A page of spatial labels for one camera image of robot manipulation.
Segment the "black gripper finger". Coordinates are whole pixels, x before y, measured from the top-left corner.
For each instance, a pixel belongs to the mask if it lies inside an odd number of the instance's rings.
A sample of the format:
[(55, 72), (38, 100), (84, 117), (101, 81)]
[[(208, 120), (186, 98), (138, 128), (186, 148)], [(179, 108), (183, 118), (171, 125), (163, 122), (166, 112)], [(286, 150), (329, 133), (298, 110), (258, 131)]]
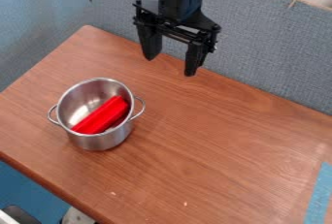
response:
[(186, 50), (186, 67), (184, 75), (191, 77), (195, 75), (196, 69), (202, 66), (208, 48), (204, 44), (190, 42)]
[(162, 35), (154, 27), (138, 26), (139, 41), (143, 55), (147, 60), (152, 60), (162, 50)]

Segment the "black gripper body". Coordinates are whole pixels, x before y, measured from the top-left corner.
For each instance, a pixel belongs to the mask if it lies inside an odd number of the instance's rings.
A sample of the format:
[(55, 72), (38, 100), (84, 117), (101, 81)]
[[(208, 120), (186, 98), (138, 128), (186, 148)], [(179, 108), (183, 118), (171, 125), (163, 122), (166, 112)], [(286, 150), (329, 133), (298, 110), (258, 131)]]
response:
[(158, 12), (158, 2), (154, 0), (136, 0), (134, 3), (136, 13), (134, 24), (154, 27), (166, 36), (184, 44), (190, 42), (202, 43), (208, 52), (215, 50), (221, 26), (196, 10), (184, 20), (175, 20)]

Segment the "black blue robot arm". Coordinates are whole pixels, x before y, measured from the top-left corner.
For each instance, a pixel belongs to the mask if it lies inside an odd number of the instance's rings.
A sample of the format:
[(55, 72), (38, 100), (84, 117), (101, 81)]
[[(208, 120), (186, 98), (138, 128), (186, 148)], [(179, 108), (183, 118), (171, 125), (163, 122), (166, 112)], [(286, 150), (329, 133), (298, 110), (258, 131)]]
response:
[(143, 55), (152, 60), (162, 50), (162, 38), (187, 45), (184, 75), (195, 75), (206, 55), (215, 50), (222, 27), (200, 11), (202, 0), (136, 0), (134, 24)]

